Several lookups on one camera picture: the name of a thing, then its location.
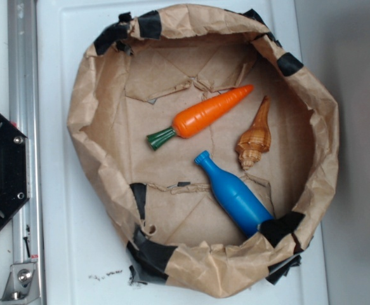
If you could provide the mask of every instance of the toy carrot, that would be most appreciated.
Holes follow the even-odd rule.
[[[236,88],[179,112],[173,119],[171,127],[147,135],[149,144],[156,151],[175,135],[190,138],[231,110],[253,89],[253,85]]]

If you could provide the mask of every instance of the conch shell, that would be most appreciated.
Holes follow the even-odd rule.
[[[264,96],[252,125],[241,135],[235,147],[243,170],[248,170],[261,160],[262,153],[269,151],[271,145],[271,133],[268,127],[269,105],[270,98]]]

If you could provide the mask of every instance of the gray wall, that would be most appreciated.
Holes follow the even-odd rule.
[[[340,173],[323,220],[331,305],[370,305],[370,1],[295,0],[303,63],[340,105]]]

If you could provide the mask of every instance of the blue bottle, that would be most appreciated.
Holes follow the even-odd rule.
[[[211,189],[219,204],[247,237],[257,232],[259,224],[273,219],[248,186],[237,176],[219,168],[210,159],[208,151],[198,155],[195,162],[209,176]]]

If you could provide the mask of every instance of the metal frame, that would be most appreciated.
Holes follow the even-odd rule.
[[[13,290],[20,279],[12,276],[14,268],[23,265],[33,279],[28,285],[36,286],[34,296],[24,295],[28,304],[46,304],[44,277],[44,245],[39,170],[38,129],[38,64],[37,24],[35,0],[8,0],[8,62],[10,86],[10,121],[29,138],[27,175],[30,200],[13,218],[13,261],[6,294],[17,298]],[[4,295],[1,304],[12,304]]]

